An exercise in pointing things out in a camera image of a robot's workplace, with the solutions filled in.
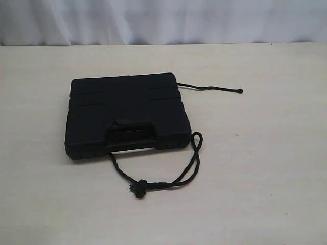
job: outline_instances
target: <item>white curtain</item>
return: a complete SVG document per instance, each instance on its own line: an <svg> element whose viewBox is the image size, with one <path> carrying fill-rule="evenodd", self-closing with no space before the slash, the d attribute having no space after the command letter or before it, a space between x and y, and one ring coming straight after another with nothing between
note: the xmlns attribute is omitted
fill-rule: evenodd
<svg viewBox="0 0 327 245"><path fill-rule="evenodd" d="M327 0L0 0L1 45L327 41Z"/></svg>

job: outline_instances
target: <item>table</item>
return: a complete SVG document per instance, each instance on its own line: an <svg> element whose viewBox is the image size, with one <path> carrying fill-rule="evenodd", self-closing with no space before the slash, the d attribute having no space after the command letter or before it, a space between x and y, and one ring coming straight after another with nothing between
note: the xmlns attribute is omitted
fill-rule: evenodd
<svg viewBox="0 0 327 245"><path fill-rule="evenodd" d="M74 78L173 72L198 176L138 200L108 158L64 150ZM0 48L0 244L327 244L327 43ZM117 154L172 181L191 147Z"/></svg>

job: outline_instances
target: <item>rope knot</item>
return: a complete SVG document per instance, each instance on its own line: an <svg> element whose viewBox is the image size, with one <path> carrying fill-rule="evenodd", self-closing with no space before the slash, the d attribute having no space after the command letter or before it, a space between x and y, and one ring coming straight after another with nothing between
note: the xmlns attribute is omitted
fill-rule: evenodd
<svg viewBox="0 0 327 245"><path fill-rule="evenodd" d="M147 181L140 180L136 184L131 184L129 190L135 194L137 198L142 198L145 196L147 190Z"/></svg>

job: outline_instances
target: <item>black plastic case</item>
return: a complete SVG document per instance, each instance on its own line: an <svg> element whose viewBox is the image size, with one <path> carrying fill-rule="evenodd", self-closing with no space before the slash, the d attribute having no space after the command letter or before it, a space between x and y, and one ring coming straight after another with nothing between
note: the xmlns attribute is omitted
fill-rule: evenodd
<svg viewBox="0 0 327 245"><path fill-rule="evenodd" d="M174 74L74 79L65 150L73 160L141 148L182 148L191 127Z"/></svg>

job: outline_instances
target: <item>black rope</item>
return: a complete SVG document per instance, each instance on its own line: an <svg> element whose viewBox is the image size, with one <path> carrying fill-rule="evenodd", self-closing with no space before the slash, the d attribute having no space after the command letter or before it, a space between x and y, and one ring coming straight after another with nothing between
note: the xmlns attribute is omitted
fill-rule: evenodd
<svg viewBox="0 0 327 245"><path fill-rule="evenodd" d="M220 91L225 91L225 92L232 92L232 93L243 93L243 89L231 89L231 88L220 88L220 87L215 87L215 86L208 86L208 87L198 87L190 84L185 84L185 83L177 83L178 86L183 86L183 87L188 87L188 88L194 88L198 90L220 90Z"/></svg>
<svg viewBox="0 0 327 245"><path fill-rule="evenodd" d="M195 141L194 141L196 136L199 137L198 145L196 145ZM115 169L117 170L117 172L123 178L125 178L126 180L128 180L131 183L130 188L129 188L130 191L132 193L134 193L137 198L142 198L142 197L145 196L147 190L161 190L161 189L168 189L168 188L184 186L184 185L189 184L194 179L195 175L198 173L199 168L200 168L199 150L200 150L200 148L202 146L202 142L203 142L202 134L200 134L199 132L194 132L192 134L192 138L191 138L191 145L192 145L192 148L194 150L194 154L193 154L189 164L185 168L185 170L173 182L151 182L151 183L147 183L146 180L136 181L132 177L125 174L119 168L119 166L117 164L117 161L116 161L116 158L114 157L114 155L112 153L109 153L109 157L111 158L111 160L113 162L113 165L114 165ZM186 179L184 181L181 181L185 177L185 175L189 172L189 170L192 167L194 161L196 161L194 172L192 173L192 175L188 179Z"/></svg>

